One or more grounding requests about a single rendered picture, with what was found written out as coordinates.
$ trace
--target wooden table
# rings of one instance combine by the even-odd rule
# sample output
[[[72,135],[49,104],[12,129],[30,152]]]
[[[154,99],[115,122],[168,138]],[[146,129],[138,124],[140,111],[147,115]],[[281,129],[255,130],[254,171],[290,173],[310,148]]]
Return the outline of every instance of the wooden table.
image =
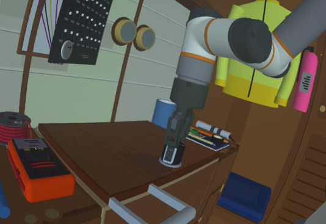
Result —
[[[33,132],[32,136],[33,138],[38,138],[35,132]],[[50,219],[44,216],[47,209],[58,210],[60,214],[58,218],[54,219],[55,223],[58,224],[80,224],[98,218],[101,215],[101,206],[79,184],[76,184],[75,192],[72,196],[37,203],[28,202],[17,183],[7,155],[7,148],[2,145],[0,145],[0,182],[10,209],[9,217],[0,219],[1,224],[26,223],[25,217],[27,215],[34,215],[38,218],[34,224],[47,223],[47,221],[43,221],[50,221]]]
[[[38,130],[76,179],[98,197],[103,208],[106,205],[106,223],[126,223],[109,211],[107,205],[112,197],[148,223],[161,223],[176,214],[176,210],[147,192],[150,184],[194,207],[195,223],[211,190],[221,188],[227,180],[239,148],[232,143],[215,152],[186,140],[182,165],[170,168],[159,162],[165,129],[149,121],[39,124]]]

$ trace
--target orange multimeter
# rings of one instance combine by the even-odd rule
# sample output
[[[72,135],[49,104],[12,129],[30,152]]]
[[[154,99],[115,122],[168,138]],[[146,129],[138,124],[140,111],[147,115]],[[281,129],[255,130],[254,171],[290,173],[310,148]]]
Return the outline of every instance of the orange multimeter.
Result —
[[[76,179],[44,139],[12,139],[8,157],[30,203],[74,194]]]

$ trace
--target red wire spool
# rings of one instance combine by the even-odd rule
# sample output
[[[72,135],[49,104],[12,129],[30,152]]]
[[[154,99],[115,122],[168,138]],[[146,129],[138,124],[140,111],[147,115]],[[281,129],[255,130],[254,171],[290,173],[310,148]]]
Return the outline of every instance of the red wire spool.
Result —
[[[11,139],[28,138],[31,119],[24,114],[12,111],[0,112],[0,144],[7,145]]]

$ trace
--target pink fire extinguisher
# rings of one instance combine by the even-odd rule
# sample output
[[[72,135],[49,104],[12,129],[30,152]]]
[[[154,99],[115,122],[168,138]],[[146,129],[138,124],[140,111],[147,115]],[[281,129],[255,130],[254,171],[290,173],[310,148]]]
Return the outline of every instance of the pink fire extinguisher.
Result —
[[[314,54],[314,47],[307,47],[305,50],[306,49],[309,49],[310,52],[304,54],[302,63],[300,62],[299,75],[297,79],[298,84],[292,103],[293,109],[302,112],[306,112],[308,108],[318,65],[318,58],[317,55]]]

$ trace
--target wooden wall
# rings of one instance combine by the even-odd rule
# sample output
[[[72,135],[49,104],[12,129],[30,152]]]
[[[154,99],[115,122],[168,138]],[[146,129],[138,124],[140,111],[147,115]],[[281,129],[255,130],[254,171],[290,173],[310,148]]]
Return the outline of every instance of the wooden wall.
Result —
[[[242,5],[255,0],[208,0],[224,18],[233,4]],[[277,0],[284,8],[293,11],[303,0]],[[317,39],[310,44],[317,46]],[[297,83],[294,84],[288,105],[271,108],[244,101],[222,92],[214,84],[215,74],[209,84],[205,108],[194,110],[195,119],[232,133],[241,143],[232,172],[270,187],[277,184],[290,152],[303,112],[292,109]]]

